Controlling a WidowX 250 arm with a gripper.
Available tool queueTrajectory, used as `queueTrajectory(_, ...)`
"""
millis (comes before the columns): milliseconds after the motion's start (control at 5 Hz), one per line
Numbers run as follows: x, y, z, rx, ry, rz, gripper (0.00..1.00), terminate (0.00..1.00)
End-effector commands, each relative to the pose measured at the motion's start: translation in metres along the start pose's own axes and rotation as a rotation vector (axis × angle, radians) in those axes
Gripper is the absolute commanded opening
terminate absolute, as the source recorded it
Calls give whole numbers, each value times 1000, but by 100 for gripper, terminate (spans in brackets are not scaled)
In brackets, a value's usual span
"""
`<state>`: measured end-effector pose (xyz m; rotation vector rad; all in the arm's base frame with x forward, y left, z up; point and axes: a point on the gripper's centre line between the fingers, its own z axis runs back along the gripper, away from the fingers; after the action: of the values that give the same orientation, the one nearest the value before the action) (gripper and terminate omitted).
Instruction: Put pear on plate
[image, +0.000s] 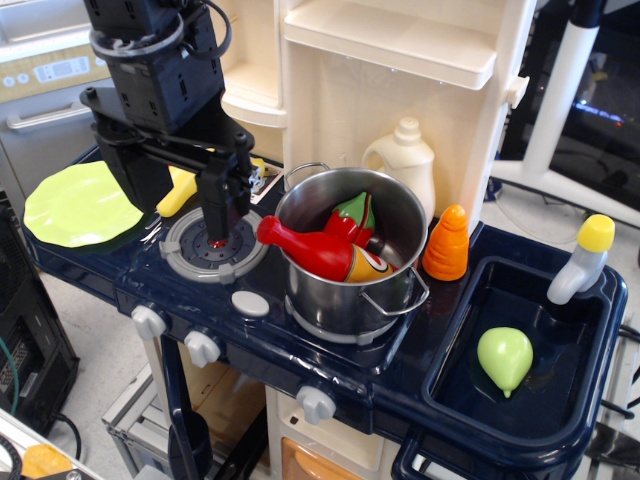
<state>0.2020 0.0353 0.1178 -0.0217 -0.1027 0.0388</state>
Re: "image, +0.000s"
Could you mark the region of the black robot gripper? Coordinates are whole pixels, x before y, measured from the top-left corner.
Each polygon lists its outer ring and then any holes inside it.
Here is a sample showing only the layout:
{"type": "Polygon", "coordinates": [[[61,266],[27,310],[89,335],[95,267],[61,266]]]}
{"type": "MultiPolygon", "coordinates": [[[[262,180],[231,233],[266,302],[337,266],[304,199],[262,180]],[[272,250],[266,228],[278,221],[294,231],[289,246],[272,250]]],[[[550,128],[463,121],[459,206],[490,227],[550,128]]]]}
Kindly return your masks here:
{"type": "Polygon", "coordinates": [[[172,186],[168,167],[191,171],[208,242],[226,244],[249,211],[254,138],[222,107],[219,61],[178,48],[136,59],[101,56],[113,84],[85,89],[80,101],[93,113],[96,140],[126,196],[152,211],[172,186]]]}

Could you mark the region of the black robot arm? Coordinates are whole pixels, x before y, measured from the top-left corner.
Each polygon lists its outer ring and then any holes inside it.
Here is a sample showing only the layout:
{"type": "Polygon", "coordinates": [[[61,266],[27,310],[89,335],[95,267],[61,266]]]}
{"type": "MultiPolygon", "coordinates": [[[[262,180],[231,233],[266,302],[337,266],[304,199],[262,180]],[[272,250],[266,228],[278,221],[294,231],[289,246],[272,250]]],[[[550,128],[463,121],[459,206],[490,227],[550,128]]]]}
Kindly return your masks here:
{"type": "Polygon", "coordinates": [[[248,214],[253,136],[222,107],[221,57],[231,22],[212,1],[88,1],[90,45],[113,84],[90,87],[102,157],[131,203],[151,213],[173,186],[172,166],[195,176],[208,240],[227,243],[248,214]]]}

